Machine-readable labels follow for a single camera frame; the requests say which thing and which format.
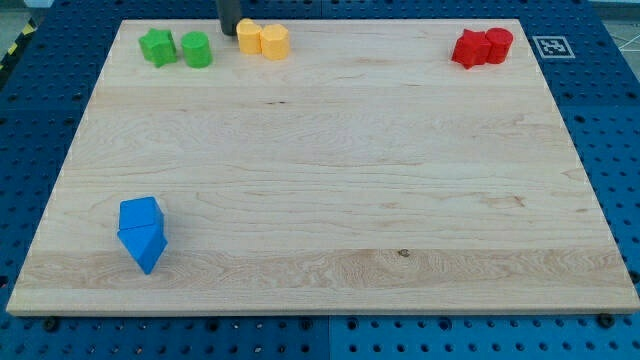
blue cube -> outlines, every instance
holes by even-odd
[[[149,275],[167,246],[164,215],[154,197],[120,203],[118,237],[142,271]]]

blue perforated table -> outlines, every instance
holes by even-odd
[[[616,242],[639,280],[640,84],[588,3],[251,0],[243,6],[253,18],[520,19]],[[120,21],[212,17],[215,4],[208,0],[54,4],[0,93],[3,309]],[[630,359],[640,357],[639,329],[638,314],[52,320],[2,312],[0,358]]]

wood grain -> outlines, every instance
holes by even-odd
[[[271,62],[216,21],[122,23],[9,312],[640,308],[517,21],[284,24]],[[505,64],[449,61],[464,28],[495,26],[516,35]],[[207,32],[215,64],[150,66],[150,27]],[[149,276],[116,237],[119,202],[145,195],[169,240]]]

wooden board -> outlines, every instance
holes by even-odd
[[[216,21],[122,23],[10,313],[638,310],[517,21],[284,24],[293,52],[271,62]],[[495,26],[516,35],[505,64],[449,61]],[[207,32],[215,64],[154,68],[150,27]],[[169,240],[149,276],[116,237],[145,195]]]

plastic block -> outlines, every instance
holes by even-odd
[[[207,34],[201,31],[192,31],[185,34],[180,41],[184,61],[192,68],[203,68],[209,66],[213,57],[209,47]]]
[[[164,216],[156,199],[146,197],[120,203],[118,237],[145,274],[150,274],[167,246]]]
[[[489,64],[503,63],[513,43],[513,34],[507,29],[492,28],[487,30],[486,37],[491,43],[491,51],[487,56],[487,62]]]
[[[471,31],[464,29],[462,36],[456,42],[451,60],[462,64],[465,69],[474,65],[484,65],[491,51],[491,43],[487,40],[484,31]]]
[[[242,19],[236,27],[240,52],[254,55],[262,53],[260,45],[260,32],[262,27],[251,19]]]
[[[138,39],[142,55],[156,67],[178,61],[176,45],[169,30],[150,29],[145,36]]]
[[[280,24],[267,25],[260,33],[262,55],[269,60],[282,60],[289,55],[289,30]]]

